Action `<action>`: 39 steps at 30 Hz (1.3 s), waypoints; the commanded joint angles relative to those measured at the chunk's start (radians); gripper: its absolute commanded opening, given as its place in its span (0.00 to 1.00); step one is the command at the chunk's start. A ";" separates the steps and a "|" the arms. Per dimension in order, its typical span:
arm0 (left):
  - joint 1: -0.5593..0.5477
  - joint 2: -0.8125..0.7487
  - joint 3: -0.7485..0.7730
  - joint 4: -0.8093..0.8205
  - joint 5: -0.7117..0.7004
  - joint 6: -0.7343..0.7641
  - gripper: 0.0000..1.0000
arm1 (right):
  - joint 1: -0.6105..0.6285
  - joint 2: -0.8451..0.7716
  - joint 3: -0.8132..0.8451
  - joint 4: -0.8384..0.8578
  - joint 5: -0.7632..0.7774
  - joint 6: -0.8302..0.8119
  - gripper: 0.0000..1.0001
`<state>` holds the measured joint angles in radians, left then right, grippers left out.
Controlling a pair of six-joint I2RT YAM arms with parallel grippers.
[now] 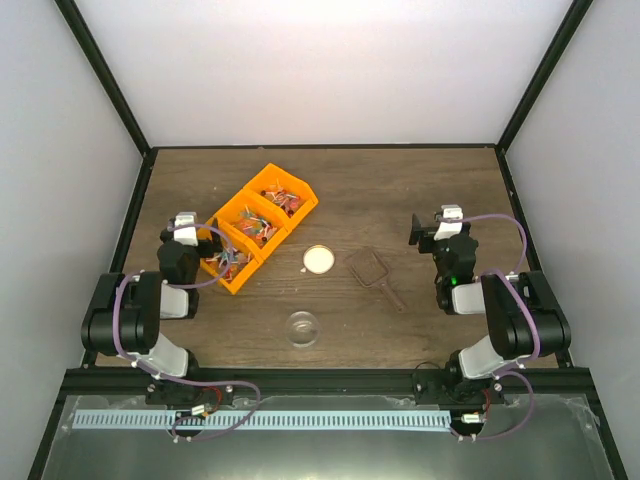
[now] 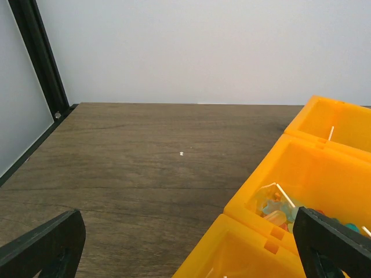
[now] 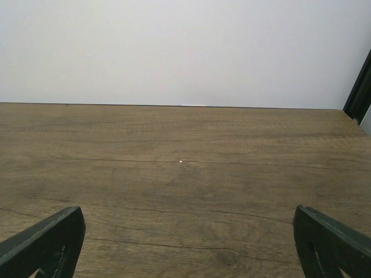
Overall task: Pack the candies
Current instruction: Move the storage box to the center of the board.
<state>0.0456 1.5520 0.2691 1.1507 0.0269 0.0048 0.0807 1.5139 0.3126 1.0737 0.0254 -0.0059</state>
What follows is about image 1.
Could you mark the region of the clear plastic jar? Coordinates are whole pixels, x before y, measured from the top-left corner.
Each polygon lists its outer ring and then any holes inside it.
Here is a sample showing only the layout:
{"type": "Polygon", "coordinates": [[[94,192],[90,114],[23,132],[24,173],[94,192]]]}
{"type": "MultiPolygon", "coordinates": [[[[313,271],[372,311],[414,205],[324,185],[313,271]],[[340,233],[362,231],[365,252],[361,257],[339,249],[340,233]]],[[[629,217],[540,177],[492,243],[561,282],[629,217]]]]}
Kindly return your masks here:
{"type": "Polygon", "coordinates": [[[294,312],[286,322],[286,339],[296,348],[307,348],[314,345],[319,338],[320,331],[317,318],[307,311],[294,312]]]}

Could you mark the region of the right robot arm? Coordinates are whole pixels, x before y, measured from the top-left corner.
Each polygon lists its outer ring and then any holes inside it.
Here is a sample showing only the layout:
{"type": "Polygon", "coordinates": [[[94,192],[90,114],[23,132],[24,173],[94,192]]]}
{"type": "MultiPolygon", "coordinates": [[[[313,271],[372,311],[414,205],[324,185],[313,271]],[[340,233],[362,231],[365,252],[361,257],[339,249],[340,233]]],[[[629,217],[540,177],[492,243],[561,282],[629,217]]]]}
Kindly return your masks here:
{"type": "Polygon", "coordinates": [[[542,271],[475,273],[479,242],[471,236],[471,223],[491,217],[466,217],[459,206],[448,205],[436,213],[434,226],[422,224],[417,215],[411,219],[409,243],[432,256],[440,309],[486,319],[488,333],[452,353],[445,364],[445,393],[458,403],[471,400],[491,379],[571,344],[569,322],[542,271]]]}

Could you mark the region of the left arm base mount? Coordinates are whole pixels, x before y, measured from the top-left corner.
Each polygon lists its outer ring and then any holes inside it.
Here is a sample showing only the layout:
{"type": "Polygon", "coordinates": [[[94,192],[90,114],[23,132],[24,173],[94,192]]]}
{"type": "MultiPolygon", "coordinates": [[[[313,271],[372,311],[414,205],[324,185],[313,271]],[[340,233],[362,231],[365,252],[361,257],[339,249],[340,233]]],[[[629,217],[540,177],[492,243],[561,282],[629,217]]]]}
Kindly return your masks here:
{"type": "Polygon", "coordinates": [[[224,383],[217,387],[191,386],[168,380],[142,379],[142,390],[148,405],[164,405],[171,408],[187,408],[210,403],[230,405],[236,388],[224,383]]]}

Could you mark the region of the orange bin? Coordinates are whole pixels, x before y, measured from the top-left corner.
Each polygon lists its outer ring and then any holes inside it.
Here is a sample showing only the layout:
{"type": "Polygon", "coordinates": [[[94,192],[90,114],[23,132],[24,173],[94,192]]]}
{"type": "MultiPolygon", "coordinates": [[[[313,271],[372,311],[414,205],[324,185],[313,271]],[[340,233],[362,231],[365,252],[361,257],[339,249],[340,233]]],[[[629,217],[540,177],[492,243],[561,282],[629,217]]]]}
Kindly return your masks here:
{"type": "Polygon", "coordinates": [[[308,183],[273,163],[268,163],[244,188],[264,200],[289,232],[319,204],[308,183]]]}
{"type": "Polygon", "coordinates": [[[274,204],[250,190],[241,190],[215,214],[218,222],[231,226],[244,244],[266,260],[289,235],[285,217],[274,204]]]}
{"type": "Polygon", "coordinates": [[[201,259],[200,267],[211,277],[216,277],[229,266],[218,283],[235,295],[262,265],[259,249],[249,237],[224,220],[211,217],[206,224],[222,231],[231,240],[231,245],[221,238],[223,251],[201,259]]]}

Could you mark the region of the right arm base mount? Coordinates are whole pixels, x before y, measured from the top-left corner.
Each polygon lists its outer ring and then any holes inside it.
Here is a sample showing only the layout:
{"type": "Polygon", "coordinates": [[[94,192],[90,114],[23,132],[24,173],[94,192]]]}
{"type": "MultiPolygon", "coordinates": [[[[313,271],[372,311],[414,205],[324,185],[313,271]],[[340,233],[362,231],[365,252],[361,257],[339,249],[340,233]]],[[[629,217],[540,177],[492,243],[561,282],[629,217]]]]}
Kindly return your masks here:
{"type": "Polygon", "coordinates": [[[484,408],[504,402],[503,393],[492,381],[467,380],[455,367],[440,367],[430,361],[421,362],[411,371],[411,382],[419,404],[484,408]]]}

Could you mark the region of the brown plastic scoop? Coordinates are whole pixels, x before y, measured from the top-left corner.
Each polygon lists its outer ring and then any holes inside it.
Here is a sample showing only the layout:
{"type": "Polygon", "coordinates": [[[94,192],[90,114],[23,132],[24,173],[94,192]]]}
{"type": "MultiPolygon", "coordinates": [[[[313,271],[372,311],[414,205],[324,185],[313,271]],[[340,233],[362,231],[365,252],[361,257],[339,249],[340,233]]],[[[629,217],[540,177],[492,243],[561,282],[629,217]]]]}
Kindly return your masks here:
{"type": "Polygon", "coordinates": [[[406,311],[405,303],[389,283],[389,266],[374,248],[363,247],[349,255],[345,262],[361,286],[379,289],[398,312],[406,311]]]}

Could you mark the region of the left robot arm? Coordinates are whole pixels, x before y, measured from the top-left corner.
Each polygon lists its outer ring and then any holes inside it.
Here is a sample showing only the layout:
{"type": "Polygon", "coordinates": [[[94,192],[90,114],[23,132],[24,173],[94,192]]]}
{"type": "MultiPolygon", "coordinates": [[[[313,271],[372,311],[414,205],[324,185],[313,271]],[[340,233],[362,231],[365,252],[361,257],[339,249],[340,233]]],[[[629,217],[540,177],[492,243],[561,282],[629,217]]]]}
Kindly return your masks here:
{"type": "Polygon", "coordinates": [[[192,352],[160,331],[163,320],[195,316],[199,290],[230,271],[233,243],[216,219],[199,224],[181,212],[161,232],[159,269],[132,275],[100,276],[81,326],[81,341],[91,354],[119,357],[153,377],[169,378],[169,391],[181,403],[196,402],[204,379],[192,352]]]}

